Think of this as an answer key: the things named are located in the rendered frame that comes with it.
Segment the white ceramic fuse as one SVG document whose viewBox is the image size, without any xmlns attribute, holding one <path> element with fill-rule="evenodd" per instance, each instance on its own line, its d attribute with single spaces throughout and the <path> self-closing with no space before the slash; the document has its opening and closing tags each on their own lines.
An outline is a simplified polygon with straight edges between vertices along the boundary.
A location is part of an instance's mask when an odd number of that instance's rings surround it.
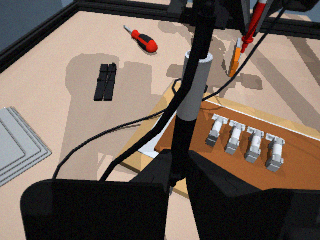
<svg viewBox="0 0 320 240">
<path fill-rule="evenodd" d="M 251 146 L 252 147 L 252 152 L 249 152 L 249 155 L 253 156 L 253 157 L 258 157 L 258 150 L 259 150 L 259 146 L 260 146 L 260 142 L 261 142 L 261 131 L 256 130 L 256 134 L 253 134 L 252 136 L 252 142 L 251 142 Z"/>
<path fill-rule="evenodd" d="M 233 128 L 233 132 L 232 132 L 232 135 L 231 135 L 231 143 L 228 144 L 228 147 L 231 147 L 233 149 L 236 149 L 237 146 L 237 141 L 239 140 L 239 136 L 240 136 L 240 133 L 241 133 L 241 127 L 242 127 L 242 124 L 240 123 L 237 123 L 236 126 L 234 126 Z"/>
<path fill-rule="evenodd" d="M 282 139 L 277 138 L 277 141 L 273 143 L 272 155 L 275 155 L 275 159 L 271 161 L 271 164 L 275 166 L 281 165 L 281 153 L 282 153 Z"/>
<path fill-rule="evenodd" d="M 223 123 L 222 120 L 223 120 L 223 117 L 221 117 L 221 116 L 218 116 L 217 120 L 215 120 L 214 125 L 213 125 L 212 130 L 211 130 L 212 133 L 208 137 L 209 139 L 216 141 L 217 133 L 219 133 L 220 128 L 221 128 L 222 123 Z"/>
</svg>

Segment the red and black screwdriver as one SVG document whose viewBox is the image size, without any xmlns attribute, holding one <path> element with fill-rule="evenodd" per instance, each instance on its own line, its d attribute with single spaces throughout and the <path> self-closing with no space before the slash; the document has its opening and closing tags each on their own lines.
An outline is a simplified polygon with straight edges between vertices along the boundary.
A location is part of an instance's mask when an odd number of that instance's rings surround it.
<svg viewBox="0 0 320 240">
<path fill-rule="evenodd" d="M 131 32 L 131 37 L 133 39 L 136 39 L 138 44 L 147 52 L 155 52 L 158 49 L 158 46 L 156 42 L 149 36 L 145 34 L 140 34 L 137 30 L 131 30 L 127 26 L 123 26 L 125 29 L 127 29 L 129 32 Z"/>
</svg>

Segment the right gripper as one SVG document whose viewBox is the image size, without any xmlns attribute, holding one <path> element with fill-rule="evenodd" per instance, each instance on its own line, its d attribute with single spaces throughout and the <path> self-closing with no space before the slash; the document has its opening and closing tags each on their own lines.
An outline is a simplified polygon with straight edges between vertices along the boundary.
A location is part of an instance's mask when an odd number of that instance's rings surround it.
<svg viewBox="0 0 320 240">
<path fill-rule="evenodd" d="M 274 11 L 280 1 L 281 0 L 268 0 L 252 37 L 255 37 L 259 32 L 267 13 Z M 292 0 L 286 10 L 307 12 L 311 10 L 319 1 L 320 0 Z M 233 17 L 242 36 L 245 36 L 248 32 L 250 22 L 250 0 L 220 0 L 219 5 L 227 9 L 227 11 Z M 267 9 L 269 9 L 269 11 L 267 11 Z"/>
</svg>

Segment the red test probe with black lead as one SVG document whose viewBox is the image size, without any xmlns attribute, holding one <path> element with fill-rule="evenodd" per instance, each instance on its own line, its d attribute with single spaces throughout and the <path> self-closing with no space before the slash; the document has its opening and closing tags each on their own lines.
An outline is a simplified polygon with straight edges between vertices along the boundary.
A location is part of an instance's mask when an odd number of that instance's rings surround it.
<svg viewBox="0 0 320 240">
<path fill-rule="evenodd" d="M 267 4 L 268 0 L 259 0 L 258 4 L 256 6 L 256 9 L 254 11 L 254 14 L 252 16 L 252 19 L 250 21 L 249 24 L 249 29 L 248 32 L 245 36 L 242 36 L 241 40 L 243 41 L 242 44 L 242 49 L 241 49 L 241 54 L 239 56 L 238 62 L 241 58 L 242 53 L 244 53 L 245 48 L 247 48 L 249 43 L 253 42 L 253 34 L 255 32 L 255 29 L 258 25 L 258 22 L 261 18 L 261 15 L 264 11 L 264 8 Z M 243 64 L 239 67 L 239 69 L 236 71 L 236 73 L 232 76 L 232 78 L 225 83 L 218 91 L 216 91 L 215 93 L 205 97 L 202 99 L 202 101 L 218 94 L 220 91 L 222 91 L 228 84 L 230 84 L 234 78 L 238 75 L 238 73 L 241 71 L 241 69 L 245 66 L 245 64 L 248 62 L 248 60 L 250 59 L 250 57 L 252 56 L 252 54 L 254 53 L 254 51 L 257 49 L 257 47 L 260 45 L 260 43 L 263 41 L 263 39 L 267 36 L 267 34 L 271 31 L 271 29 L 274 27 L 274 25 L 277 23 L 277 21 L 280 19 L 280 17 L 282 16 L 282 14 L 285 12 L 285 10 L 287 9 L 287 7 L 290 5 L 290 3 L 292 2 L 292 0 L 288 0 L 287 3 L 284 5 L 284 7 L 282 8 L 282 10 L 280 11 L 280 13 L 277 15 L 277 17 L 275 18 L 275 20 L 272 22 L 272 24 L 269 26 L 269 28 L 266 30 L 266 32 L 263 34 L 263 36 L 259 39 L 259 41 L 256 43 L 256 45 L 254 46 L 254 48 L 251 50 L 251 52 L 249 53 L 249 55 L 247 56 L 247 58 L 245 59 L 245 61 L 243 62 Z M 213 16 L 214 13 L 214 9 L 215 9 L 215 5 L 212 1 L 206 1 L 203 4 L 202 10 L 201 10 L 201 15 L 202 16 Z M 80 144 L 79 146 L 77 146 L 76 148 L 74 148 L 61 162 L 60 164 L 57 166 L 52 179 L 55 179 L 57 176 L 57 173 L 60 169 L 60 167 L 64 164 L 64 162 L 79 148 L 81 148 L 82 146 L 84 146 L 86 143 L 88 143 L 89 141 L 105 134 L 108 133 L 110 131 L 116 130 L 118 128 L 130 125 L 130 124 L 134 124 L 146 119 L 149 119 L 151 117 L 154 117 L 156 115 L 159 115 L 161 113 L 162 116 L 160 117 L 159 121 L 157 122 L 157 124 L 155 125 L 154 128 L 152 128 L 147 134 L 145 134 L 140 140 L 138 140 L 133 146 L 131 146 L 129 149 L 127 149 L 124 153 L 122 153 L 120 156 L 118 156 L 115 160 L 113 160 L 110 165 L 108 166 L 108 168 L 106 169 L 106 171 L 104 172 L 104 174 L 101 176 L 101 178 L 99 179 L 100 181 L 105 181 L 107 179 L 107 177 L 110 175 L 110 173 L 112 172 L 112 170 L 115 168 L 116 165 L 118 165 L 119 163 L 121 163 L 123 160 L 125 160 L 126 158 L 128 158 L 130 155 L 132 155 L 133 153 L 135 153 L 137 150 L 139 150 L 142 146 L 144 146 L 146 143 L 148 143 L 151 139 L 153 139 L 155 136 L 157 136 L 165 127 L 165 125 L 167 124 L 167 122 L 170 120 L 170 118 L 172 117 L 172 115 L 174 114 L 174 112 L 176 111 L 176 109 L 179 107 L 179 105 L 181 104 L 181 102 L 183 101 L 183 99 L 185 98 L 185 96 L 188 94 L 188 92 L 191 89 L 192 83 L 193 83 L 193 79 L 196 73 L 196 69 L 198 66 L 198 62 L 202 53 L 202 49 L 205 43 L 205 39 L 206 39 L 206 35 L 207 35 L 207 25 L 205 22 L 200 21 L 197 25 L 197 29 L 195 32 L 195 36 L 194 36 L 194 40 L 192 43 L 192 47 L 191 47 L 191 51 L 189 54 L 189 58 L 188 58 L 188 62 L 186 65 L 186 69 L 185 69 L 185 73 L 183 76 L 183 80 L 182 80 L 182 84 L 180 86 L 180 88 L 178 89 L 178 91 L 176 92 L 174 89 L 174 86 L 176 84 L 177 81 L 180 81 L 180 79 L 176 79 L 173 83 L 172 86 L 172 90 L 175 93 L 173 99 L 171 100 L 171 102 L 169 103 L 169 105 L 167 106 L 166 109 L 161 110 L 155 114 L 152 114 L 150 116 L 132 121 L 132 122 L 128 122 L 122 125 L 119 125 L 117 127 L 111 128 L 109 130 L 106 130 L 88 140 L 86 140 L 85 142 L 83 142 L 82 144 Z"/>
</svg>

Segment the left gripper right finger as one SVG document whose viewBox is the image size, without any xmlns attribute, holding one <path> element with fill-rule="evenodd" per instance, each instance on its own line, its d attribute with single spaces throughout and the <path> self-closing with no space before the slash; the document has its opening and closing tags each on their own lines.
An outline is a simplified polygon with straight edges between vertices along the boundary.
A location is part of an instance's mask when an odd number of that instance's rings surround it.
<svg viewBox="0 0 320 240">
<path fill-rule="evenodd" d="M 290 228 L 320 228 L 320 190 L 261 190 L 193 150 L 184 169 L 200 240 L 282 240 Z"/>
</svg>

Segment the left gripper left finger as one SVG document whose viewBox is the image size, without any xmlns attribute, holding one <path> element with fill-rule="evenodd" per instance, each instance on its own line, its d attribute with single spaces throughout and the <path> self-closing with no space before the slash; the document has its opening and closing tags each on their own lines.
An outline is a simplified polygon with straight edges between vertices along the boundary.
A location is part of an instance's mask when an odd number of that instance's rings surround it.
<svg viewBox="0 0 320 240">
<path fill-rule="evenodd" d="M 20 199 L 26 240 L 164 240 L 171 169 L 163 149 L 128 182 L 38 181 Z"/>
</svg>

